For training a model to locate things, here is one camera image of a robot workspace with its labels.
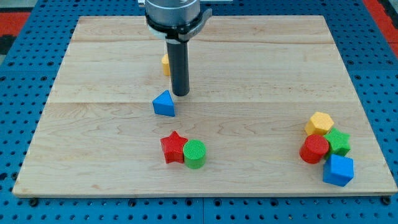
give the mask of yellow hexagon block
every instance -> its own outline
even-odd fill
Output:
[[[325,135],[335,123],[327,113],[315,112],[310,121],[305,125],[307,135],[319,134]]]
[[[169,55],[165,54],[162,57],[163,74],[166,76],[170,75]]]

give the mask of blue cube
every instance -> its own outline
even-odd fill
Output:
[[[164,91],[156,99],[154,99],[152,104],[154,106],[155,114],[175,116],[174,103],[168,90]]]
[[[332,154],[323,165],[323,181],[344,187],[354,178],[354,160]]]

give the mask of red cylinder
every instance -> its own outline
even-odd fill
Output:
[[[321,135],[311,134],[308,136],[300,149],[301,158],[309,163],[316,164],[329,151],[328,141]]]

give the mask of toy block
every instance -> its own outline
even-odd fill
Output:
[[[335,123],[327,113],[315,112],[310,121],[305,125],[307,135],[319,134],[325,135]]]
[[[164,91],[154,99],[152,104],[154,105],[155,114],[175,116],[174,103],[168,90]]]
[[[328,150],[328,141],[323,136],[312,134],[305,139],[300,149],[300,156],[305,162],[316,164],[322,160]]]
[[[163,74],[165,76],[170,76],[170,65],[169,65],[169,55],[165,54],[162,57],[162,67],[163,67]]]
[[[199,169],[206,162],[206,146],[197,139],[185,143],[183,153],[185,165],[191,169]]]
[[[329,142],[329,152],[325,155],[325,159],[328,159],[331,154],[345,156],[351,149],[348,142],[349,134],[342,133],[336,128],[326,134],[325,139]]]
[[[176,131],[173,131],[169,137],[160,139],[167,164],[170,162],[184,163],[183,147],[187,141],[188,139],[179,136]]]
[[[354,178],[354,160],[332,154],[323,165],[323,181],[344,187]]]

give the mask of red pegboard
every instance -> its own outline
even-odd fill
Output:
[[[0,36],[18,36],[30,12],[0,12]]]
[[[383,33],[387,42],[390,44],[391,49],[398,57],[398,29],[392,25],[391,18],[386,14],[384,6],[377,0],[363,0],[363,3],[371,13],[377,26]]]

